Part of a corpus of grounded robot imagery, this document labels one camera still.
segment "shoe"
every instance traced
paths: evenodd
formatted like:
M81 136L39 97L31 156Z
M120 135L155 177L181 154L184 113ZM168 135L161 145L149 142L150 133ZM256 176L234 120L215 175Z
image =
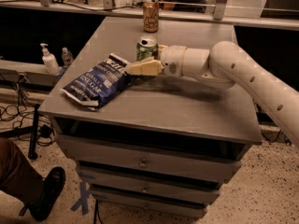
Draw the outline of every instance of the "shoe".
M62 167L53 168L44 180L44 189L40 198L34 204L27 204L20 211L23 216L27 210L30 210L31 216L37 221L43 221L48 218L52 207L64 188L65 171Z

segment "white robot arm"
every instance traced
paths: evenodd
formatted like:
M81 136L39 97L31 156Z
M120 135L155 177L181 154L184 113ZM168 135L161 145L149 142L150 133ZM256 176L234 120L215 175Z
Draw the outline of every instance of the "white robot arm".
M171 77L192 77L218 89L239 84L288 138L299 147L299 92L267 72L242 48L223 41L212 50L166 47L159 61L132 63L132 75L156 76L161 72Z

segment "speckled floor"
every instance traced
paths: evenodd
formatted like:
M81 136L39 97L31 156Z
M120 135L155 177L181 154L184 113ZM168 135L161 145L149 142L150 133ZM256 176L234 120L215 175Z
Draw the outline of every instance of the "speckled floor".
M2 128L11 127L13 121L1 122ZM24 126L31 123L24 121ZM261 126L263 133L273 139L278 128ZM29 142L12 140L28 154ZM43 176L54 166L66 170L66 183L61 196L43 223L93 223L94 198L87 199L88 209L74 207L80 199L81 180L75 172L75 163L67 159L56 143L48 147L36 147L38 158L29 162ZM141 210L114 203L100 203L99 213L104 224L221 224L221 223L299 223L299 149L287 146L282 137L270 144L263 141L253 146L242 160L242 167L229 184L221 187L221 196L207 209L202 219L180 217L150 210ZM18 214L22 203L0 192L0 223L36 223L29 212Z

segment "green can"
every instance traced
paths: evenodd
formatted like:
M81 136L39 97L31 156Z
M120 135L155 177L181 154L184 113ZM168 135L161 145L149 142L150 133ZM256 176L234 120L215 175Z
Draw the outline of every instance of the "green can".
M152 35L143 35L137 43L137 60L142 61L148 57L158 59L158 43Z

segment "soda can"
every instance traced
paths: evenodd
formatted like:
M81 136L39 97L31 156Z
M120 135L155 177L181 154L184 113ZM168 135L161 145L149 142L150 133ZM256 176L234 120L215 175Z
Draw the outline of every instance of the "soda can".
M148 57L158 59L158 43L152 35L143 35L137 43L137 60L142 61Z
M144 31L155 33L159 28L159 1L146 0L143 3Z

